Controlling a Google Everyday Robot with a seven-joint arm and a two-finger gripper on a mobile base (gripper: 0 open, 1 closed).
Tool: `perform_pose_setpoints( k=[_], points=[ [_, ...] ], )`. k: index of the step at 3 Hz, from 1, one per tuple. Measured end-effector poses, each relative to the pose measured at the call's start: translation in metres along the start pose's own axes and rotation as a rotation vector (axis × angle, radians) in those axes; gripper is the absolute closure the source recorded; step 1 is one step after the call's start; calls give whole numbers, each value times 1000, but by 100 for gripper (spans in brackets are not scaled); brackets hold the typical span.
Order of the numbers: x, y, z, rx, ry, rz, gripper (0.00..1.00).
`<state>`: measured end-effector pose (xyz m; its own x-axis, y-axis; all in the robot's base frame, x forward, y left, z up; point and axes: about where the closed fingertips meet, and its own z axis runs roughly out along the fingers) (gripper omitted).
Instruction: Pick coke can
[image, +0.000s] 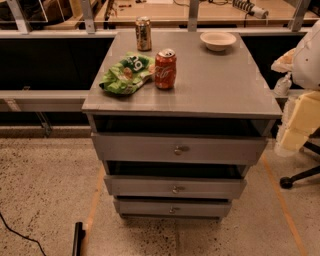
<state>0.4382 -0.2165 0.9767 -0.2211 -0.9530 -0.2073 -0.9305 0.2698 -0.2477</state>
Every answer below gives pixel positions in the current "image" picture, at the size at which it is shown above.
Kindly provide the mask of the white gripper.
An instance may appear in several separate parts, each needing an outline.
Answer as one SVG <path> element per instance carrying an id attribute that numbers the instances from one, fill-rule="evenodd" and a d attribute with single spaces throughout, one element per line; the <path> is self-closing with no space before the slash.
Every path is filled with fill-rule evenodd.
<path id="1" fill-rule="evenodd" d="M 274 151 L 281 157 L 296 154 L 320 127 L 320 92 L 313 91 L 290 98 L 292 107 L 287 128 L 280 128 Z"/>

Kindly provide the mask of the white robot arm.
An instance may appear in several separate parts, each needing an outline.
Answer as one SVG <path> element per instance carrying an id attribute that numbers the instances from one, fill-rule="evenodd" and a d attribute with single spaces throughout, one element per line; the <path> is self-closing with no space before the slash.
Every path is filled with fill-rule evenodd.
<path id="1" fill-rule="evenodd" d="M 271 69 L 286 73 L 274 88 L 276 94 L 280 95 L 280 91 L 289 86 L 289 77 L 306 90 L 297 98 L 290 97 L 285 103 L 275 152 L 287 157 L 298 152 L 320 128 L 320 20 L 295 48 L 275 60 Z"/>

